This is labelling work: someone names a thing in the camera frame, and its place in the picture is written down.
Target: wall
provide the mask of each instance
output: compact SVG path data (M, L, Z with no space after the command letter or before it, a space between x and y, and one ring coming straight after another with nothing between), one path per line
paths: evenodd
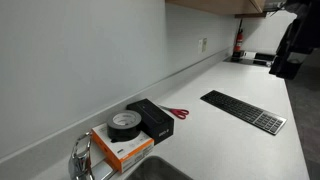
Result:
M278 11L272 17L244 19L244 42L241 49L253 52L275 54L288 25L296 18L295 14Z
M0 24L1 158L232 46L237 21L161 0L1 0Z

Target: electrical outlet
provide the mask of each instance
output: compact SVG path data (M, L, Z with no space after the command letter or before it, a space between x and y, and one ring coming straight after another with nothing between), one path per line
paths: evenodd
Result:
M198 54L201 54L207 50L207 38L199 40L198 43Z
M198 43L198 54L202 53L202 47L203 47L203 39L200 39Z

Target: cardboard box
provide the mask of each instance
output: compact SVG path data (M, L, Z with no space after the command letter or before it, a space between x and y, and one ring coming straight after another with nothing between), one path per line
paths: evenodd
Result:
M154 145L173 135L174 119L148 99L129 104L127 109L141 115L140 128L154 139Z
M106 123L92 129L92 139L107 156L110 165L121 173L144 158L154 147L154 140L142 131L133 140L112 143Z

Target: orange box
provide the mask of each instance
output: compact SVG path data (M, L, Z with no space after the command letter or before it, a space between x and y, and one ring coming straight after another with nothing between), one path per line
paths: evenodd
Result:
M110 165L121 173L148 155L154 147L154 140L142 131L133 140L112 143L106 123L92 129L92 139L107 156Z

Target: roll of tape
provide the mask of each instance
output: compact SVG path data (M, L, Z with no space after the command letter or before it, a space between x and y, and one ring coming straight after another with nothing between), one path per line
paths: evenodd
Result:
M129 141L137 137L140 122L141 116L135 111L125 110L110 116L107 119L107 132L111 142Z

